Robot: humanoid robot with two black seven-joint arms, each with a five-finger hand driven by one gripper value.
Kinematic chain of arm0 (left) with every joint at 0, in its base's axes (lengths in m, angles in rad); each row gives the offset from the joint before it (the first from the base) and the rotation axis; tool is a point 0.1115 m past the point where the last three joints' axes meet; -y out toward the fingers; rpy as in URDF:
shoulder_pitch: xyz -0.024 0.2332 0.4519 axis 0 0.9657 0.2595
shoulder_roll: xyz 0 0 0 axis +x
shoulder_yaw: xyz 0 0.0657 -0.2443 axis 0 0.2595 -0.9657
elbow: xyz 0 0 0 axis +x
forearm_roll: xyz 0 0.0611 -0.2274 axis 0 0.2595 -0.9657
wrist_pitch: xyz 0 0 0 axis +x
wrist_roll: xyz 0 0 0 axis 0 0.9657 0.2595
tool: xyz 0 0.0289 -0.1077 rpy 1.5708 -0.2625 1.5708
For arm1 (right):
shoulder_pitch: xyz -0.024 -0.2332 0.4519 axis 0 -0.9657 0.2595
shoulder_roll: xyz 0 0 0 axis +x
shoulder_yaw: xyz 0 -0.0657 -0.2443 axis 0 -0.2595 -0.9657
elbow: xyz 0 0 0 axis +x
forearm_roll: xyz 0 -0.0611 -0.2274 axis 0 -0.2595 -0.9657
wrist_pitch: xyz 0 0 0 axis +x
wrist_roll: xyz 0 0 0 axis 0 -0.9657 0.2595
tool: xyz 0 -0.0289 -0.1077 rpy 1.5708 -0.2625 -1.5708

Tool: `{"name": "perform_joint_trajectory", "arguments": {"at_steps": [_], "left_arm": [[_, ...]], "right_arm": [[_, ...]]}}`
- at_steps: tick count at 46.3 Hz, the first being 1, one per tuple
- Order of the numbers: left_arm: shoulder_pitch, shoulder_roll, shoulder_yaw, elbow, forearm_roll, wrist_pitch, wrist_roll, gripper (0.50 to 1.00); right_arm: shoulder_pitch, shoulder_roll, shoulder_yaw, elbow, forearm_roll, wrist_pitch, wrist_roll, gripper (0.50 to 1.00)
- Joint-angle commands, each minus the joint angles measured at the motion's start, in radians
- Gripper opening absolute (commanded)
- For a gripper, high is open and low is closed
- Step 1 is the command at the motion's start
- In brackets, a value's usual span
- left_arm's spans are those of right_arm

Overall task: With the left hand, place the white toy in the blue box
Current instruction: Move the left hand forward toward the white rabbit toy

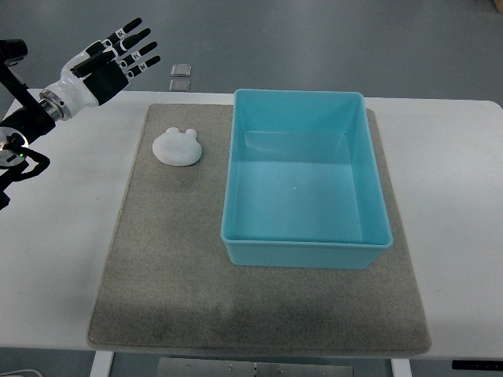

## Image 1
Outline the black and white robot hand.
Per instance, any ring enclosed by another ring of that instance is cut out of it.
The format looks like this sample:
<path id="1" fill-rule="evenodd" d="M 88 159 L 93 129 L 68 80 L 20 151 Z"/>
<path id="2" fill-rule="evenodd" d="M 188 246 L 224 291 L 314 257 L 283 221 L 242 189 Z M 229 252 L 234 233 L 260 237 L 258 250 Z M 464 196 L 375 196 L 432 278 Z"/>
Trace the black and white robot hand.
<path id="1" fill-rule="evenodd" d="M 68 120 L 85 107 L 105 104 L 160 62 L 159 56 L 147 57 L 157 42 L 138 47 L 151 32 L 145 28 L 134 33 L 141 22 L 138 17 L 86 47 L 61 69 L 57 82 L 41 91 L 39 103 L 53 120 Z"/>

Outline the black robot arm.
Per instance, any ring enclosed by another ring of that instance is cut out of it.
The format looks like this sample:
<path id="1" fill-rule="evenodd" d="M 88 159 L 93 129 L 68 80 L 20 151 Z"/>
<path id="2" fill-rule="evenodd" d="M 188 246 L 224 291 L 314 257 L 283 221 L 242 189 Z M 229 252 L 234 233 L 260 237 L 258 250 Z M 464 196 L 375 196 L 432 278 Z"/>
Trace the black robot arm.
<path id="1" fill-rule="evenodd" d="M 1 84 L 18 100 L 21 108 L 1 121 L 1 208 L 9 205 L 5 190 L 14 182 L 40 175 L 50 159 L 30 149 L 30 144 L 55 127 L 55 121 L 28 92 L 11 67 L 23 60 L 28 48 L 21 39 L 1 41 Z"/>

